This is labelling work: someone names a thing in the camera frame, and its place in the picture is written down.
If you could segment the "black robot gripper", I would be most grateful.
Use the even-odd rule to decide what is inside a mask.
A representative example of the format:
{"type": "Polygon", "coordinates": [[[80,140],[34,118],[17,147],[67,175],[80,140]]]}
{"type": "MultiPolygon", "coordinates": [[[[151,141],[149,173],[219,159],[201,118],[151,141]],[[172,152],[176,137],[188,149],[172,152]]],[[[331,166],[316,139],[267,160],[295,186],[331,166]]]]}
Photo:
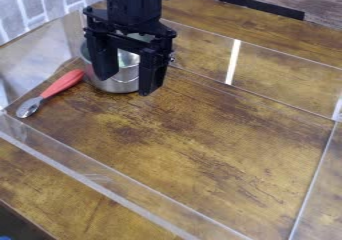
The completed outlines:
{"type": "Polygon", "coordinates": [[[141,50],[140,96],[148,96],[163,86],[176,37],[176,32],[160,22],[164,1],[169,0],[107,0],[104,9],[83,9],[87,48],[100,81],[119,72],[117,49],[141,50]]]}

